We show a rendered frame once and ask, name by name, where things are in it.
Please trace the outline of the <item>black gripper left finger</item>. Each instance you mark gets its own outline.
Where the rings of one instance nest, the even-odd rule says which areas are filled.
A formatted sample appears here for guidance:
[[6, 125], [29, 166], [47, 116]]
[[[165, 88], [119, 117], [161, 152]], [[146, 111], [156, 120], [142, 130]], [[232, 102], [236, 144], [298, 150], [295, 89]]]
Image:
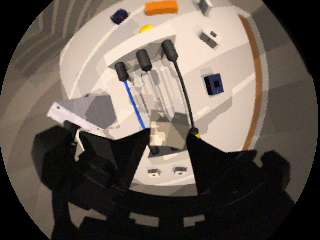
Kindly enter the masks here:
[[151, 128], [131, 133], [123, 139], [105, 139], [103, 136], [93, 135], [91, 132], [80, 131], [79, 139], [84, 151], [97, 153], [97, 156], [105, 157], [112, 161], [117, 177], [120, 179], [121, 187], [129, 189], [133, 176], [139, 167], [141, 156], [147, 147]]

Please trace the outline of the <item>orange rectangular block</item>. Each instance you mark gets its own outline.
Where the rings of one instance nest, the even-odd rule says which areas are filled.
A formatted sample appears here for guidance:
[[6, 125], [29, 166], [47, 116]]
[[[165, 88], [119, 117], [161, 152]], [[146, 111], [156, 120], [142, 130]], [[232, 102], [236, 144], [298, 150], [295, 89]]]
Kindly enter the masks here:
[[179, 13], [176, 0], [148, 1], [145, 3], [147, 17], [149, 15], [164, 15], [164, 13]]

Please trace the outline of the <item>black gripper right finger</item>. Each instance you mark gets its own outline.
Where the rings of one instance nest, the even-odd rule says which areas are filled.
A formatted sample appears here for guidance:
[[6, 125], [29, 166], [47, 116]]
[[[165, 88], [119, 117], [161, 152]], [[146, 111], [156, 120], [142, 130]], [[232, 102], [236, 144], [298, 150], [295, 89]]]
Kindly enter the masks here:
[[221, 149], [212, 147], [207, 141], [197, 139], [193, 133], [187, 133], [187, 152], [191, 160], [193, 176], [195, 176], [197, 196], [211, 193], [209, 189], [215, 187], [220, 179], [227, 176], [229, 169], [235, 163], [245, 163], [256, 157], [257, 149], [249, 151], [224, 152]]

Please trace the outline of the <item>yellow round disc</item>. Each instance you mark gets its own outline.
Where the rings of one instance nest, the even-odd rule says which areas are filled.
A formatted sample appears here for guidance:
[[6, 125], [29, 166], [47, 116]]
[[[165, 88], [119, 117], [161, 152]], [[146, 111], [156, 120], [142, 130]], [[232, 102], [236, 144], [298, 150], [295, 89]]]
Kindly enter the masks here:
[[147, 29], [152, 29], [152, 25], [143, 25], [143, 27], [140, 28], [140, 32], [144, 33], [144, 31], [147, 31]]

